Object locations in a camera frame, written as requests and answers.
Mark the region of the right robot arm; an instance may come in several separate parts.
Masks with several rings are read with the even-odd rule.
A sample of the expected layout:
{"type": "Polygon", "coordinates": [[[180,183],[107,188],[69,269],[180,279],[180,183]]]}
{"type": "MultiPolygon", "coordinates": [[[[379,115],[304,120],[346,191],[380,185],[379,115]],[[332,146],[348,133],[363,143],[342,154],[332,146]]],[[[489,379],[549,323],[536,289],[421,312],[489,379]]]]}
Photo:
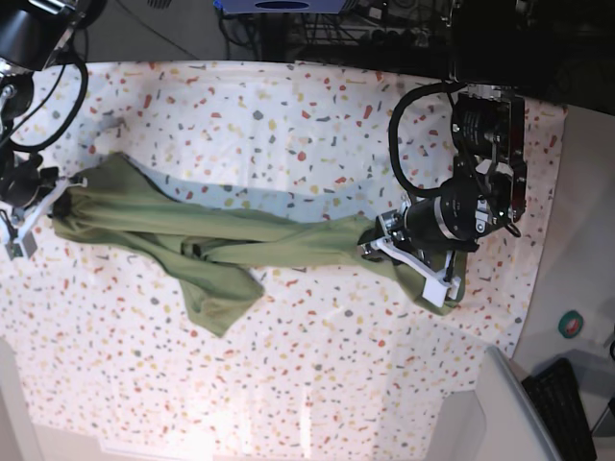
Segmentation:
{"type": "Polygon", "coordinates": [[[1,247],[10,259],[30,258],[37,250],[37,221],[54,213],[66,190],[85,187],[80,175],[66,177],[57,167],[44,168],[41,152],[67,131],[86,98],[88,71],[74,46],[74,35],[85,31],[106,8],[105,1],[17,0],[1,3],[1,247]],[[77,68],[80,87],[72,109],[46,140],[20,145],[12,136],[55,92],[34,102],[34,75],[58,65],[61,78],[68,65],[77,68]]]}

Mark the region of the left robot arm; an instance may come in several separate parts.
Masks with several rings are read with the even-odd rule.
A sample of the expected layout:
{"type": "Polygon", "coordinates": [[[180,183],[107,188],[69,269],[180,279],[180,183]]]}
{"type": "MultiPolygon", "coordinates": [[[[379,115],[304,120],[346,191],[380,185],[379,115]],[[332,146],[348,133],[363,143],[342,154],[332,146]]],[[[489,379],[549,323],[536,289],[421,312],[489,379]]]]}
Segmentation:
{"type": "Polygon", "coordinates": [[[387,259],[421,277],[420,298],[441,308],[459,300],[461,255],[489,234],[518,233],[526,210],[525,99],[550,85],[570,55],[594,56],[614,46],[610,1],[454,1],[447,80],[412,89],[393,109],[388,151],[405,192],[359,240],[360,255],[387,259]],[[415,102],[444,95],[452,113],[453,174],[421,188],[406,176],[399,128],[415,102]]]}

